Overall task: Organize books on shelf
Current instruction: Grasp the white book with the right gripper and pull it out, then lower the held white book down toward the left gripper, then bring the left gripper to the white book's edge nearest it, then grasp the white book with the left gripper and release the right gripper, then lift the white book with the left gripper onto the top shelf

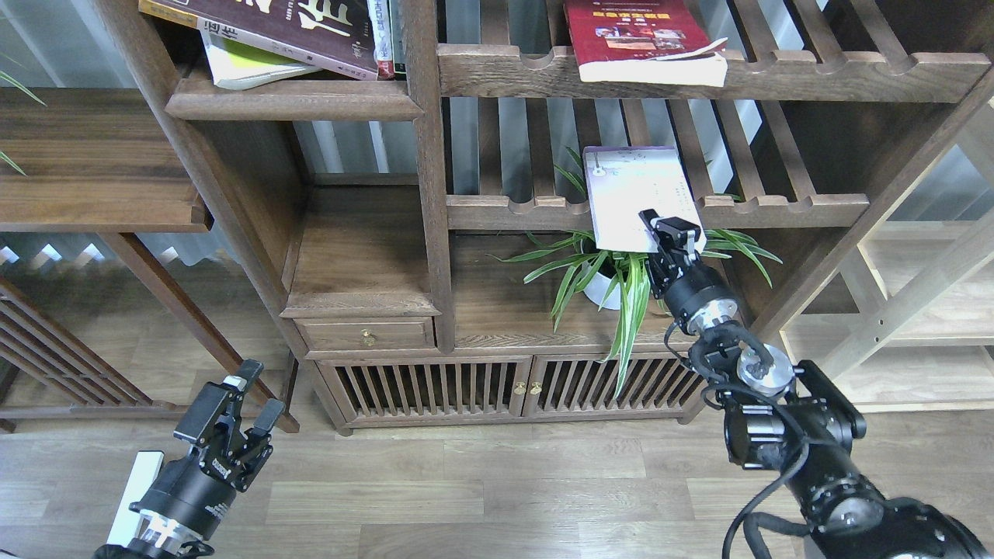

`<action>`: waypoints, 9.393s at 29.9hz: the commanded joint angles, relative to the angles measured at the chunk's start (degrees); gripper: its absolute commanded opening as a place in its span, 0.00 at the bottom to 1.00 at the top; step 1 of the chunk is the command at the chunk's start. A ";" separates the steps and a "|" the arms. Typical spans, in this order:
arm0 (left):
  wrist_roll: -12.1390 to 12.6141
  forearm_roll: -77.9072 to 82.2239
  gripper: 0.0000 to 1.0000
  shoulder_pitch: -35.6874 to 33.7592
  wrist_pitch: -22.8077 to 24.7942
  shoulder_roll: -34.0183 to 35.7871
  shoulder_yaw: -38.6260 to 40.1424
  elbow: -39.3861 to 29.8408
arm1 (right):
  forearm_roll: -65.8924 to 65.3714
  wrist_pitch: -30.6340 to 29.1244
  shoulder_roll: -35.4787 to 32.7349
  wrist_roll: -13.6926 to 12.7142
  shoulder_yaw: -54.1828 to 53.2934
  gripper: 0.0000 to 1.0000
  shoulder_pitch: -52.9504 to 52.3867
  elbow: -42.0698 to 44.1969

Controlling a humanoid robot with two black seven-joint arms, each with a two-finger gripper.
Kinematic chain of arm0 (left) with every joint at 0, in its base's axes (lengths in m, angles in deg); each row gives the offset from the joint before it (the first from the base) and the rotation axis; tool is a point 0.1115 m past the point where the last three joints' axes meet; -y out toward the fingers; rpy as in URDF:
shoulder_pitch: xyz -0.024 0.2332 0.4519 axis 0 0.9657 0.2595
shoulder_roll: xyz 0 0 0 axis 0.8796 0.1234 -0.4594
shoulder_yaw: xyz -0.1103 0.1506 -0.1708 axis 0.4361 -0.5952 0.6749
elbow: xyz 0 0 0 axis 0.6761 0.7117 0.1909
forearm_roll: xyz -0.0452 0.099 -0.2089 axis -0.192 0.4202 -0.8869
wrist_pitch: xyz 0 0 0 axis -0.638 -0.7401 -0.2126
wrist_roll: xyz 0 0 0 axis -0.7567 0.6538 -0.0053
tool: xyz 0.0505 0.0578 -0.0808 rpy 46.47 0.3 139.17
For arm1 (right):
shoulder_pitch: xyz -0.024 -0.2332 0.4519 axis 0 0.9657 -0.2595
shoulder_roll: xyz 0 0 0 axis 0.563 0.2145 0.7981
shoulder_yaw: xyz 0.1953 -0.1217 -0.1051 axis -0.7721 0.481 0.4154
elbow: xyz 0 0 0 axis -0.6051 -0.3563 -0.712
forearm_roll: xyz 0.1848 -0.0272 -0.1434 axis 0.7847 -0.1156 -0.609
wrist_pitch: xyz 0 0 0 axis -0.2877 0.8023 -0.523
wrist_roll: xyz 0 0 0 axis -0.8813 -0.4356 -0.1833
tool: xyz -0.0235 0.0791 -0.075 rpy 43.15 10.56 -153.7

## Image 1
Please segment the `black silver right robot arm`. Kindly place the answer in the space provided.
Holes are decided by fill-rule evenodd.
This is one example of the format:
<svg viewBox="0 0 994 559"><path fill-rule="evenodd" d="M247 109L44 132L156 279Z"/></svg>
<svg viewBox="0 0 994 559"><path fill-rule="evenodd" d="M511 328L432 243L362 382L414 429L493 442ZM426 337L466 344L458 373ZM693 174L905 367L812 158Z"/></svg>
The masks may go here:
<svg viewBox="0 0 994 559"><path fill-rule="evenodd" d="M792 363L736 321L734 294L700 260L700 227L653 209L640 214L655 245L651 290L682 332L695 336L682 364L706 380L725 414L728 458L778 477L736 514L750 552L767 558L761 530L805 539L816 558L987 558L972 531L914 498L885 498L850 457L865 418L810 360Z"/></svg>

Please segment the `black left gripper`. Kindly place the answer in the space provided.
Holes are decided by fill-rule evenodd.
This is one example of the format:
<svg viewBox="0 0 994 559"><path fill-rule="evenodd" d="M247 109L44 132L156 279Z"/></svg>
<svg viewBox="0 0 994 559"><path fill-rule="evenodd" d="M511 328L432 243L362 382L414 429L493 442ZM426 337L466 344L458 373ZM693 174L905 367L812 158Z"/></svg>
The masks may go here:
<svg viewBox="0 0 994 559"><path fill-rule="evenodd" d="M206 382L176 428L174 438L191 445L170 461L145 495L129 509L147 520L143 540L208 540L239 492L245 492L273 452L271 431L285 404L270 398L252 427L238 431L228 411L262 374L263 364L246 359L221 384Z"/></svg>

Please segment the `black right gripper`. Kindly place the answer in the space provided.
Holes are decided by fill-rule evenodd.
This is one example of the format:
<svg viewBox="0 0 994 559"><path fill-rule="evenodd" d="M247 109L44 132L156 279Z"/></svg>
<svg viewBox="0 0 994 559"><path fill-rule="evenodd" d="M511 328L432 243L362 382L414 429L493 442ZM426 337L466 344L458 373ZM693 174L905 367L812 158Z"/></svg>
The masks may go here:
<svg viewBox="0 0 994 559"><path fill-rule="evenodd" d="M738 301L716 269L700 261L702 227L680 217L661 218L653 209L640 212L656 247L647 259L651 293L663 300L684 333L702 333L732 321Z"/></svg>

